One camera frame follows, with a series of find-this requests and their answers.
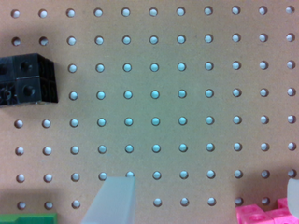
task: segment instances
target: toy building block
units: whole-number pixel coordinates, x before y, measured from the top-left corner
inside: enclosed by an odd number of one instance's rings
[[[298,219],[293,216],[288,208],[279,208],[265,212],[273,218],[275,224],[298,224]]]
[[[57,214],[4,214],[0,224],[57,224]]]
[[[134,224],[135,178],[108,177],[81,224]]]
[[[58,103],[54,63],[37,53],[0,58],[0,106]]]
[[[288,208],[288,198],[278,199],[278,208]]]
[[[237,207],[235,211],[238,224],[274,224],[274,220],[256,204]]]

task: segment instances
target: green object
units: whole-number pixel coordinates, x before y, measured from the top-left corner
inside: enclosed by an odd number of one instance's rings
[[[57,214],[4,214],[0,224],[57,224]]]

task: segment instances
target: pegboard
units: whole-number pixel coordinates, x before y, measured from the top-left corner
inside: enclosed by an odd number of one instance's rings
[[[79,223],[99,175],[127,172],[137,224],[236,223],[240,201],[274,208],[298,170],[297,9],[2,1],[0,56],[53,60],[59,103],[1,108],[0,212]]]

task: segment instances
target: black block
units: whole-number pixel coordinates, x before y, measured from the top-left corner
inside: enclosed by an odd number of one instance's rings
[[[54,63],[39,54],[0,58],[0,105],[58,103]]]

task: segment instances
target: pink block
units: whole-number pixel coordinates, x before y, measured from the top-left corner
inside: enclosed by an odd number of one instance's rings
[[[279,208],[266,212],[271,218],[274,219],[274,224],[298,224],[298,219],[293,216],[288,208]]]
[[[278,208],[288,208],[288,198],[278,199]]]
[[[237,207],[235,211],[238,224],[274,224],[274,220],[256,204]]]

